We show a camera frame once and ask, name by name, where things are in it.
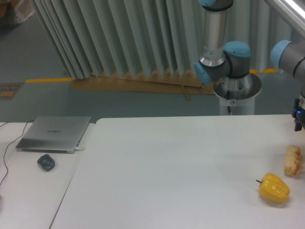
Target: yellow floor line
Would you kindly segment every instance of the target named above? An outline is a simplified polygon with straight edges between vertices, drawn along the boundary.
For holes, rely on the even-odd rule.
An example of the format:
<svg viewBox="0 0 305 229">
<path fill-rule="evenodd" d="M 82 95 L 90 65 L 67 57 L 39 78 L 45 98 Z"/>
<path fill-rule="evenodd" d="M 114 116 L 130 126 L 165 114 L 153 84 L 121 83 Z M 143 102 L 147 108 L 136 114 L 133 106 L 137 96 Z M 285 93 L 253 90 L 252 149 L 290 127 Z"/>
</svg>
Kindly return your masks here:
<svg viewBox="0 0 305 229">
<path fill-rule="evenodd" d="M 259 71 L 257 71 L 257 70 L 255 70 L 255 69 L 250 69 L 250 71 L 249 71 L 250 73 L 253 73 L 253 74 L 255 74 L 255 73 L 259 73 Z"/>
<path fill-rule="evenodd" d="M 66 82 L 73 81 L 72 78 L 52 78 L 52 79 L 32 79 L 26 80 L 26 83 L 45 83 L 45 82 Z"/>
<path fill-rule="evenodd" d="M 262 73 L 276 73 L 277 70 L 273 68 L 267 68 L 261 71 Z"/>
<path fill-rule="evenodd" d="M 276 73 L 276 69 L 267 68 L 261 71 L 261 73 Z M 250 69 L 250 73 L 259 73 L 256 69 Z M 26 83 L 45 83 L 45 82 L 68 82 L 73 81 L 72 78 L 51 78 L 51 79 L 31 79 L 26 80 Z"/>
</svg>

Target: blue joint cap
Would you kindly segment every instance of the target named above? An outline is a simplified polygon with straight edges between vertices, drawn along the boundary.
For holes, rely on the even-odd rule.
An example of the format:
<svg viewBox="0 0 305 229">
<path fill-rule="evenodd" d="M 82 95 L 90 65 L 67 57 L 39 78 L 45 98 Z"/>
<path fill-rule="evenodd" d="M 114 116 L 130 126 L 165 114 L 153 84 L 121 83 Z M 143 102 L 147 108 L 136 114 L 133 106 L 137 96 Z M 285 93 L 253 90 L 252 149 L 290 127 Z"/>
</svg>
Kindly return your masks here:
<svg viewBox="0 0 305 229">
<path fill-rule="evenodd" d="M 228 42 L 224 45 L 224 50 L 233 55 L 233 56 L 239 56 L 239 57 L 250 57 L 251 56 L 251 50 L 250 46 L 245 42 Z"/>
<path fill-rule="evenodd" d="M 282 40 L 279 43 L 277 43 L 271 50 L 270 59 L 271 59 L 272 63 L 275 64 L 275 66 L 280 67 L 281 56 L 282 56 L 285 48 L 287 47 L 287 45 L 290 43 L 291 43 L 291 41 Z"/>
<path fill-rule="evenodd" d="M 201 66 L 201 64 L 197 61 L 194 63 L 194 69 L 198 76 L 198 78 L 201 80 L 202 83 L 208 84 L 211 83 L 212 80 L 209 77 L 208 73 L 204 70 L 204 68 Z"/>
<path fill-rule="evenodd" d="M 216 2 L 216 0 L 198 0 L 198 2 L 202 6 L 212 6 Z"/>
</svg>

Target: laptop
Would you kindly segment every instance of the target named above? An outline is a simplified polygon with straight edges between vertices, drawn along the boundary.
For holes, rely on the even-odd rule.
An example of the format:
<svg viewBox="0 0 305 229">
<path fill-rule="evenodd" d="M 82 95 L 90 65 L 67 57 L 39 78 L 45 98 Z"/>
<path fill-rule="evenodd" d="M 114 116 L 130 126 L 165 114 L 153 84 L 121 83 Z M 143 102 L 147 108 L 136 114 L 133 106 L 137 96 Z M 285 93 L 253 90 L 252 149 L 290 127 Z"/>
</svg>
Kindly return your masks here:
<svg viewBox="0 0 305 229">
<path fill-rule="evenodd" d="M 89 116 L 39 116 L 16 148 L 31 152 L 74 153 L 90 121 Z"/>
</svg>

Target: bread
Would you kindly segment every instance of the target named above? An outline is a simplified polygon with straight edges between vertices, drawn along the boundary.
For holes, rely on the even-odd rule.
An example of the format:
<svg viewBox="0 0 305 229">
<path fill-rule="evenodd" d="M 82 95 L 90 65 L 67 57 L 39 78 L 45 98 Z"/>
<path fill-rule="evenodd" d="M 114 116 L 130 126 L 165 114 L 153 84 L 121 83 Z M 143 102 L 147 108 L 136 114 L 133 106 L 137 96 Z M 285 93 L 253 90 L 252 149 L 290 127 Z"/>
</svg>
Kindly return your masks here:
<svg viewBox="0 0 305 229">
<path fill-rule="evenodd" d="M 295 176 L 301 166 L 301 149 L 298 146 L 288 146 L 285 158 L 284 172 L 286 175 Z"/>
</svg>

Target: laptop logo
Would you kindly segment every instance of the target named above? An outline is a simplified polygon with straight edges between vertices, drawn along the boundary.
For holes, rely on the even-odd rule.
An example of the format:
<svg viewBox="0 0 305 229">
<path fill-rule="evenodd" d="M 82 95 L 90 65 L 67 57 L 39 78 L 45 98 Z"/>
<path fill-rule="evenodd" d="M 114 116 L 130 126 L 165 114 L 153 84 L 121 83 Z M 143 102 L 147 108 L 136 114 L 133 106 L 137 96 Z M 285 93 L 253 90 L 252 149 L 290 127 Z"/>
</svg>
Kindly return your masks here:
<svg viewBox="0 0 305 229">
<path fill-rule="evenodd" d="M 48 130 L 48 133 L 60 133 L 60 130 Z"/>
</svg>

